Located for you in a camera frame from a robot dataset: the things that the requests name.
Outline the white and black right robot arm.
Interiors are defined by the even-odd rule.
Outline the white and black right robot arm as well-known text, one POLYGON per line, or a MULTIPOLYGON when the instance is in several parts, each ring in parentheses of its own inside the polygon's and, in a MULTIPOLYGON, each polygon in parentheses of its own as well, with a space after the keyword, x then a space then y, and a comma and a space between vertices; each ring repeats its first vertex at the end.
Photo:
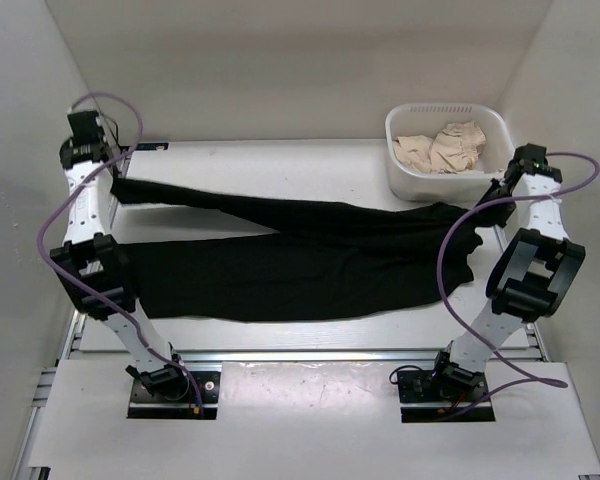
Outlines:
POLYGON ((436 357, 429 387, 440 399, 475 390, 488 361, 513 333, 557 311, 584 262, 584 247, 569 239, 562 222, 560 199, 567 192, 561 171, 549 164, 549 156, 542 146, 517 148, 503 178, 492 181, 442 241, 436 262, 439 285, 444 283, 446 248, 461 226, 476 220, 503 227, 517 202, 524 204, 520 227, 487 280, 484 307, 436 357))

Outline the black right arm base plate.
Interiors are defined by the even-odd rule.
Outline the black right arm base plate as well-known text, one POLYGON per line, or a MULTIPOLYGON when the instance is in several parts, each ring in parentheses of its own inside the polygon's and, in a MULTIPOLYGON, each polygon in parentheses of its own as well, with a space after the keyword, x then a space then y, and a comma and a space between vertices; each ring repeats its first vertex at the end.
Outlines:
POLYGON ((485 380, 466 393, 437 382, 428 370, 403 365, 389 374, 389 382, 397 388, 403 424, 495 421, 485 380))

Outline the black trousers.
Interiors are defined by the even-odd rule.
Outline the black trousers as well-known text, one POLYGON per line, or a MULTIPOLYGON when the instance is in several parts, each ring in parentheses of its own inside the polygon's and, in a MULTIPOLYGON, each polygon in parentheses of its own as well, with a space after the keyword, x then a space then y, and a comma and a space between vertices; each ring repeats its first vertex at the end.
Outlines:
POLYGON ((340 202, 267 199, 119 179, 124 205, 215 210, 264 228, 257 236, 126 243, 140 304, 152 319, 211 317, 241 322, 356 318, 436 303, 470 283, 481 245, 468 222, 442 241, 463 209, 438 202, 403 211, 340 202))

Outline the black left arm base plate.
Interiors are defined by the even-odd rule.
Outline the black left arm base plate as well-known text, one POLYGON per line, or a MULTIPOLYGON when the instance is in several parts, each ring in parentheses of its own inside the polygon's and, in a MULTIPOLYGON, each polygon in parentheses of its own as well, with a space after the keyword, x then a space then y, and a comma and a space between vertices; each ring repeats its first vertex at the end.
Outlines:
POLYGON ((126 371, 133 377, 127 407, 129 419, 216 419, 220 371, 191 371, 195 386, 188 376, 173 366, 152 373, 139 373, 134 367, 128 366, 126 371))

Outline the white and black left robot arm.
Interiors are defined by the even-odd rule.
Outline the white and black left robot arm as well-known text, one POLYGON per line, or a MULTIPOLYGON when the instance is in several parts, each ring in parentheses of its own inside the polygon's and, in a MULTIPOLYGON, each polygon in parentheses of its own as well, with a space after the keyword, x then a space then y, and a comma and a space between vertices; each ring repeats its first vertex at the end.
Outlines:
POLYGON ((107 326, 131 354, 127 372, 134 380, 167 401, 200 405, 199 386, 172 344, 150 321, 133 317, 137 283, 111 234, 120 150, 98 111, 72 111, 67 119, 71 136, 59 157, 70 194, 68 222, 62 245, 49 253, 51 266, 76 309, 107 326))

